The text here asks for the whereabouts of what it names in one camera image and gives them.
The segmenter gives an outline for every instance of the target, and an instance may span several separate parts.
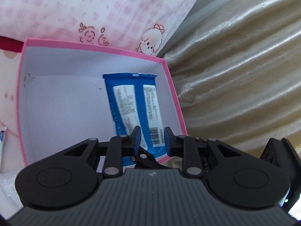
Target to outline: blue package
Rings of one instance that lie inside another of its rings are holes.
[[[140,126],[140,146],[155,158],[164,155],[166,149],[156,75],[113,73],[104,74],[103,78],[117,135],[130,135],[135,126]],[[123,158],[123,166],[132,164],[130,157]]]

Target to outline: metal rivet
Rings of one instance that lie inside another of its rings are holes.
[[[116,175],[117,173],[119,173],[119,169],[117,167],[107,167],[104,170],[104,173],[108,175]]]
[[[200,169],[198,167],[189,167],[186,171],[190,175],[199,175],[199,174],[201,174],[202,169]]]

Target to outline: barcode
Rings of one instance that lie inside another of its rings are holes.
[[[151,141],[154,145],[155,144],[160,144],[159,132],[158,132],[157,127],[150,128],[150,138],[151,138]]]

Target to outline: shiny beige fabric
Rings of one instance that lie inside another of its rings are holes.
[[[188,134],[301,145],[301,0],[233,0],[164,55]]]

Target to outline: pink gingham pattern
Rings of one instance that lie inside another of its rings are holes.
[[[156,34],[160,50],[195,1],[0,0],[0,35],[21,41],[28,37],[82,41],[135,51],[143,34],[158,24],[164,28]]]

